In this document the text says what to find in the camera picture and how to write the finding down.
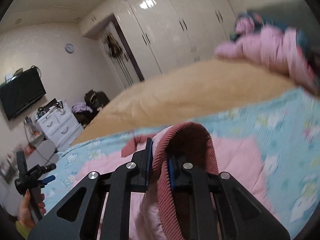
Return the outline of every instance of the black tv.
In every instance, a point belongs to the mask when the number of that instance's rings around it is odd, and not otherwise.
[[[38,68],[30,68],[0,86],[0,101],[8,120],[46,94]]]

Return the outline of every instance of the white wardrobe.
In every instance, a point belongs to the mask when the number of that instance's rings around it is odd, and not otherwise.
[[[107,0],[80,23],[83,34],[111,13],[145,79],[212,58],[236,20],[228,0]]]

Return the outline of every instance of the white drawer cabinet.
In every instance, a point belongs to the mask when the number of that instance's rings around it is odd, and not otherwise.
[[[66,103],[63,103],[62,109],[57,107],[51,109],[36,122],[36,126],[54,142],[59,151],[68,149],[66,146],[70,145],[83,130]]]

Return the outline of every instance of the pink blanket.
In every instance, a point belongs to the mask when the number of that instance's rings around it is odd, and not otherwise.
[[[153,137],[153,154],[155,154],[159,140],[168,129],[169,127]],[[212,135],[212,142],[219,172],[230,172],[233,177],[272,212],[271,204],[266,198],[265,175],[262,171],[263,164],[260,158],[260,151],[254,139],[229,139]],[[132,151],[132,142],[129,144],[129,149]],[[135,143],[134,145],[136,145],[136,150],[139,151],[145,148],[146,143]],[[91,171],[98,171],[100,174],[112,172],[118,166],[129,162],[131,158],[132,155],[121,157],[121,151],[118,151],[111,155],[88,161],[77,174],[74,185],[80,182]],[[166,240],[159,219],[156,186],[156,183],[151,184],[146,194],[131,194],[129,236],[132,240]]]

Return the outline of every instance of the bag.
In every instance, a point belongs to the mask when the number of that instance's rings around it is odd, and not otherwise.
[[[96,111],[99,107],[103,108],[110,102],[109,98],[104,92],[96,92],[94,90],[90,90],[88,93],[85,94],[84,101],[87,104],[87,106],[91,107],[92,110]]]

